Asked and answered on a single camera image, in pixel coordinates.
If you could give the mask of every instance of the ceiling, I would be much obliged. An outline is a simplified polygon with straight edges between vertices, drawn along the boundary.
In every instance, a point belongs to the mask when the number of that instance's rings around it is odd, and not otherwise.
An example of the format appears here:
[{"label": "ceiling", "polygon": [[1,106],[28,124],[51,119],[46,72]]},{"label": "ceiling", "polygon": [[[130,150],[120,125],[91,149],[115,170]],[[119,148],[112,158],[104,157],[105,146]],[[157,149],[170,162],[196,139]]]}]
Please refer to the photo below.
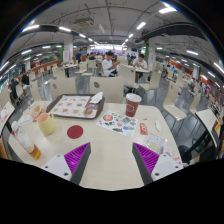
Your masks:
[{"label": "ceiling", "polygon": [[[201,61],[203,64],[200,66],[203,67],[207,78],[223,83],[223,73],[214,66],[214,62],[218,64],[219,58],[212,44],[178,11],[159,13],[163,8],[166,8],[163,2],[158,0],[67,0],[55,4],[35,19],[34,25],[39,24],[39,29],[21,33],[12,43],[4,60],[6,62],[11,58],[10,63],[5,66],[1,74],[14,63],[23,60],[24,55],[20,52],[26,49],[33,48],[33,56],[36,53],[49,52],[49,49],[41,47],[46,44],[52,46],[51,51],[58,51],[56,45],[64,43],[65,35],[68,35],[66,31],[58,30],[59,26],[63,26],[72,30],[73,43],[76,46],[92,44],[87,39],[81,38],[79,33],[98,43],[114,44],[122,44],[129,34],[133,33],[133,37],[129,38],[126,45],[135,48],[143,46],[137,44],[137,40],[155,38],[156,45],[163,48],[164,54],[176,55],[179,60],[185,57],[190,61],[190,68],[193,68],[193,62],[200,64]],[[93,26],[80,28],[75,25],[77,19],[86,17],[94,20]],[[146,22],[146,25],[137,30],[141,22]],[[105,33],[99,29],[100,24]],[[195,49],[199,55],[186,53],[189,47]],[[211,72],[215,73],[216,79],[207,74],[208,69],[209,71],[212,69]]]}]

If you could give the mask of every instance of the paper cup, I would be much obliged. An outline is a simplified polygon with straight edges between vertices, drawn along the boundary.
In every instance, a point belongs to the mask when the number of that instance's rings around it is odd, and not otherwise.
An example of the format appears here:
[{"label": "paper cup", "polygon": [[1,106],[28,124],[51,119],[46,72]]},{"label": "paper cup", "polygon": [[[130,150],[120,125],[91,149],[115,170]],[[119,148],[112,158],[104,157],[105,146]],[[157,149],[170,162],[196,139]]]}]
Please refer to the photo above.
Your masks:
[{"label": "paper cup", "polygon": [[126,115],[134,117],[142,98],[136,94],[129,93],[126,95]]}]

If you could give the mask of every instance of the food wrapper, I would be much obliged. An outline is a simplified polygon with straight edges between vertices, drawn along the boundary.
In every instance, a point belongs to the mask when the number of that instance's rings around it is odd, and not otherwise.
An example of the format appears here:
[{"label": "food wrapper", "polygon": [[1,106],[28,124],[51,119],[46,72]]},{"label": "food wrapper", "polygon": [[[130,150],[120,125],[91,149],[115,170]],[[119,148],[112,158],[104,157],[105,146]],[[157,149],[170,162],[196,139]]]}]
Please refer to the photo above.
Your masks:
[{"label": "food wrapper", "polygon": [[37,118],[40,116],[40,114],[46,112],[46,102],[42,101],[36,101],[30,106],[30,116],[33,118],[33,121],[37,121]]},{"label": "food wrapper", "polygon": [[148,129],[144,123],[140,123],[140,133],[142,135],[147,135],[148,134]]}]

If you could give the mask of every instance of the ceiling light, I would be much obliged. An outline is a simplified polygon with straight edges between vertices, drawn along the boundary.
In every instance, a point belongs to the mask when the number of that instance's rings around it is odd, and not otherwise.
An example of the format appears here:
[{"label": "ceiling light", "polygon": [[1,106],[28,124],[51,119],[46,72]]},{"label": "ceiling light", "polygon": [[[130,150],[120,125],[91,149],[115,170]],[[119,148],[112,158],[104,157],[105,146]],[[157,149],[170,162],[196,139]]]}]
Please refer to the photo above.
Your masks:
[{"label": "ceiling light", "polygon": [[208,74],[210,74],[212,77],[214,77],[214,78],[215,78],[215,76],[214,76],[211,72],[208,72]]},{"label": "ceiling light", "polygon": [[177,11],[177,10],[172,7],[168,7],[168,8],[159,10],[159,12],[162,14],[167,13],[167,12],[173,12],[173,11]]},{"label": "ceiling light", "polygon": [[30,51],[32,51],[32,50],[23,51],[21,54],[26,54],[26,53],[28,53]]},{"label": "ceiling light", "polygon": [[217,65],[215,62],[214,62],[214,65],[215,65],[216,67],[218,67],[219,70],[222,71],[222,73],[224,73],[224,71],[222,70],[222,68],[221,68],[219,65]]},{"label": "ceiling light", "polygon": [[40,26],[40,25],[29,26],[29,27],[25,28],[22,32],[25,32],[25,31],[27,31],[27,30],[31,30],[31,29],[36,29],[36,28],[38,28],[39,26]]},{"label": "ceiling light", "polygon": [[220,88],[220,85],[217,82],[215,82],[215,84]]},{"label": "ceiling light", "polygon": [[71,32],[71,30],[70,30],[70,29],[68,29],[68,28],[65,28],[65,27],[62,27],[62,26],[60,26],[60,27],[59,27],[59,29],[60,29],[60,30],[64,30],[64,31],[67,31],[67,32]]},{"label": "ceiling light", "polygon": [[9,62],[7,61],[0,69],[0,71],[8,64]]},{"label": "ceiling light", "polygon": [[13,65],[10,69],[14,68],[16,65]]},{"label": "ceiling light", "polygon": [[79,36],[80,36],[80,37],[83,37],[83,38],[85,38],[85,37],[86,37],[86,36],[85,36],[85,35],[83,35],[83,34],[79,34]]},{"label": "ceiling light", "polygon": [[198,53],[195,52],[195,51],[189,51],[189,50],[187,50],[187,53],[198,55]]},{"label": "ceiling light", "polygon": [[142,22],[136,29],[140,30],[143,26],[145,26],[145,24],[146,24],[145,22]]}]

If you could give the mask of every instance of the wall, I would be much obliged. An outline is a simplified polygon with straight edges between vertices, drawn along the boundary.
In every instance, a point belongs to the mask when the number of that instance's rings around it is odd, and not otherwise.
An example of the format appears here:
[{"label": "wall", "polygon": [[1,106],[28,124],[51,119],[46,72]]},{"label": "wall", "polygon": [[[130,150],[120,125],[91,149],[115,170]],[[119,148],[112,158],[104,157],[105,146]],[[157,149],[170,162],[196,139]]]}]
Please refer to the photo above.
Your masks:
[{"label": "wall", "polygon": [[37,61],[37,62],[35,62],[34,64],[31,65],[31,68],[35,68],[35,67],[37,67],[37,66],[39,66],[39,65],[40,65],[40,62]]},{"label": "wall", "polygon": [[[180,64],[177,64],[177,63],[175,63],[175,62],[173,62],[173,61],[171,61],[171,60],[169,61],[169,64],[171,64],[171,65],[175,65],[176,68],[178,68],[179,70],[182,70],[182,67],[183,67],[183,66],[181,66]],[[187,68],[185,68],[185,67],[184,67],[184,69],[185,69],[185,73],[187,73],[187,74],[193,76],[193,72],[192,72],[191,70],[189,70],[189,69],[187,69]]]}]

